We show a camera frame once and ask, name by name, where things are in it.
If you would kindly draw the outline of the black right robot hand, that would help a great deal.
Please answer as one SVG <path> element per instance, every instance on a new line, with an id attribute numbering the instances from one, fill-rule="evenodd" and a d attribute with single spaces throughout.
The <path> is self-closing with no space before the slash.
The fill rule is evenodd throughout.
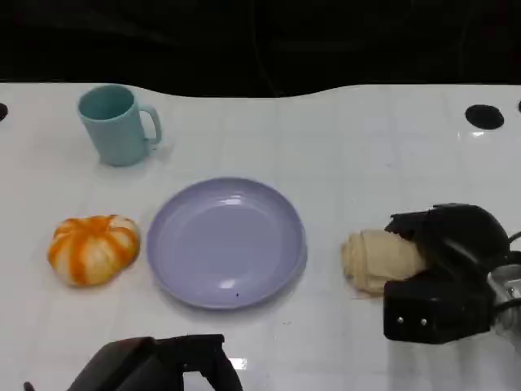
<path id="1" fill-rule="evenodd" d="M 510 254 L 501 223 L 473 204 L 436 204 L 420 212 L 396 213 L 385 231 L 415 244 L 429 266 L 461 281 L 484 281 Z"/>

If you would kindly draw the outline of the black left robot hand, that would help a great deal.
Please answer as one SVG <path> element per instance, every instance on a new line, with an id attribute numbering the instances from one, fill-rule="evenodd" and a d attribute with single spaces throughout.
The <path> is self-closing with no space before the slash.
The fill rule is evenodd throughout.
<path id="1" fill-rule="evenodd" d="M 151 336 L 103 346 L 70 385 L 75 391 L 183 390 L 184 375 L 198 372 L 214 390 L 241 390 L 223 350 L 222 334 Z"/>

